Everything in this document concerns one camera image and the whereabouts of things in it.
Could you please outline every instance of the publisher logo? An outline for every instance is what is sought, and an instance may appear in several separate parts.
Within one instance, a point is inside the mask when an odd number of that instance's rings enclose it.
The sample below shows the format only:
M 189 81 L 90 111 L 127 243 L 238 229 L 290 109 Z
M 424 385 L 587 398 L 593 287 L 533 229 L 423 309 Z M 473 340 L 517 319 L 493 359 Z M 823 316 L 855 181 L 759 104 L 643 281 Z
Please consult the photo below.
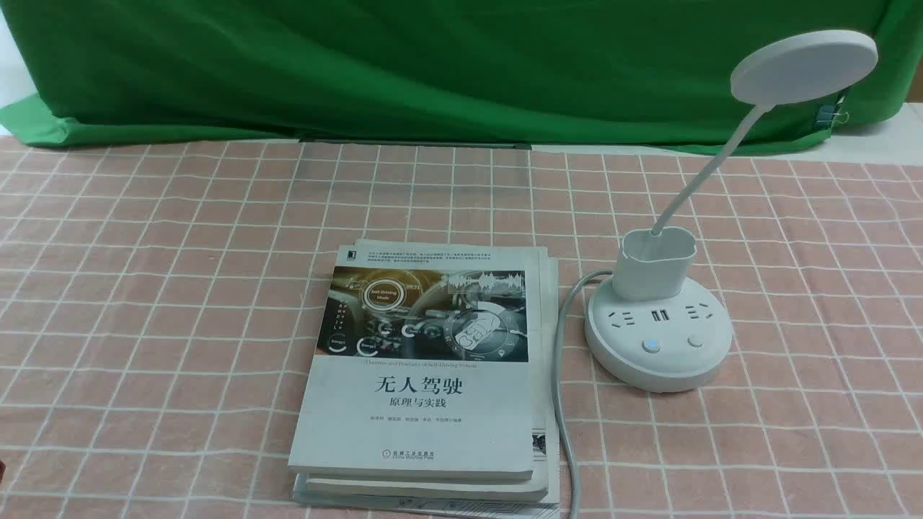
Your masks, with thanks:
M 435 460 L 433 451 L 382 451 L 381 457 L 388 460 Z

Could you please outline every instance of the power cord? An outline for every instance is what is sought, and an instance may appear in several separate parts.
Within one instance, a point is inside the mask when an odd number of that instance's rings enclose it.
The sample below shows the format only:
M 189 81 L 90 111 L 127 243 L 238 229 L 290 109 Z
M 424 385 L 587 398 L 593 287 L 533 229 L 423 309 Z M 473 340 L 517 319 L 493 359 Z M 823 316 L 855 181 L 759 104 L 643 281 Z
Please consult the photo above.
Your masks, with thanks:
M 561 304 L 561 310 L 557 314 L 557 328 L 555 329 L 555 361 L 551 364 L 551 394 L 554 399 L 557 430 L 564 443 L 564 456 L 568 460 L 568 470 L 570 471 L 570 510 L 568 511 L 568 519 L 577 519 L 577 514 L 580 512 L 582 491 L 580 471 L 577 469 L 577 460 L 574 459 L 573 445 L 570 443 L 570 433 L 564 421 L 564 405 L 561 403 L 561 357 L 564 354 L 564 328 L 567 325 L 568 309 L 570 309 L 570 304 L 573 303 L 577 293 L 592 279 L 605 275 L 612 275 L 612 271 L 590 272 L 581 277 L 580 280 L 574 284 L 574 287 L 570 289 L 568 296 L 564 298 L 564 303 Z

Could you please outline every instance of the white button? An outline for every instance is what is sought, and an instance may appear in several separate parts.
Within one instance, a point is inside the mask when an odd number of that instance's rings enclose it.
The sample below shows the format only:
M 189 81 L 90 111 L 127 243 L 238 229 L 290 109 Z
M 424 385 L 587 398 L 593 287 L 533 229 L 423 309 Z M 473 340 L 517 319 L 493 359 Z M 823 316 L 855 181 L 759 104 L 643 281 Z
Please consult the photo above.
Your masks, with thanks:
M 641 347 L 644 348 L 644 351 L 647 353 L 657 353 L 660 351 L 660 344 L 651 339 L 645 339 L 644 342 L 641 343 Z

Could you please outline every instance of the book cover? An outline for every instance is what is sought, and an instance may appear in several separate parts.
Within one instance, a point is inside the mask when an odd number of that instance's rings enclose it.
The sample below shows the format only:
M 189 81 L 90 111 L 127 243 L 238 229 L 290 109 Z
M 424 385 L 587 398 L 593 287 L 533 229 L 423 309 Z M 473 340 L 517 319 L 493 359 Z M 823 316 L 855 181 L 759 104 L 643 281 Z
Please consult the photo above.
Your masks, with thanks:
M 521 250 L 342 247 L 290 468 L 529 479 L 538 284 Z
M 550 362 L 553 356 L 553 335 L 555 330 L 556 319 L 545 319 L 545 313 L 555 318 L 557 316 L 557 262 L 549 259 L 545 253 L 542 267 L 542 336 L 543 351 L 537 358 L 542 358 L 548 364 L 540 370 L 539 379 L 543 387 L 544 397 L 539 402 L 539 407 L 546 413 L 546 434 L 539 436 L 533 435 L 535 439 L 533 447 L 535 449 L 545 448 L 545 475 L 547 476 L 546 494 L 538 502 L 531 499 L 528 493 L 530 482 L 523 482 L 519 485 L 503 485 L 495 483 L 491 485 L 487 482 L 482 486 L 482 482 L 459 482 L 454 481 L 445 484 L 433 483 L 431 489 L 446 491 L 442 497 L 429 495 L 416 496 L 383 496 L 370 495 L 362 492 L 361 489 L 354 489 L 355 493 L 346 491 L 337 491 L 327 488 L 312 488 L 309 484 L 310 476 L 298 475 L 294 485 L 294 499 L 304 504 L 314 506 L 350 506 L 359 508 L 377 508 L 380 510 L 395 510 L 412 513 L 428 513 L 439 515 L 457 515 L 468 517 L 503 517 L 506 519 L 539 519 L 547 518 L 552 515 L 557 516 L 557 504 L 560 501 L 559 493 L 559 449 L 557 424 L 554 418 L 554 409 L 551 406 L 551 370 Z M 533 472 L 533 480 L 540 477 L 538 470 Z M 344 481 L 344 487 L 350 487 L 351 482 Z M 382 486 L 388 483 L 402 486 L 401 482 L 379 481 Z M 516 490 L 525 490 L 526 494 L 516 493 Z

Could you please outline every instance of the pink checkered tablecloth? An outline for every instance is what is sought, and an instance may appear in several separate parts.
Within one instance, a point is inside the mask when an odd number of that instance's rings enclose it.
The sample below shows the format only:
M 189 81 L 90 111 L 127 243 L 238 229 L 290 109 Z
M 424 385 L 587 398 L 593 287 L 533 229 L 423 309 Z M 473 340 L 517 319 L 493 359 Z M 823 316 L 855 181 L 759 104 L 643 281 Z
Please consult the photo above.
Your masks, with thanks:
M 546 246 L 563 294 L 702 163 L 0 140 L 0 517 L 365 518 L 289 503 L 337 246 Z M 675 220 L 737 334 L 699 391 L 611 378 L 575 307 L 585 515 L 923 515 L 921 190 L 920 167 L 729 161 Z

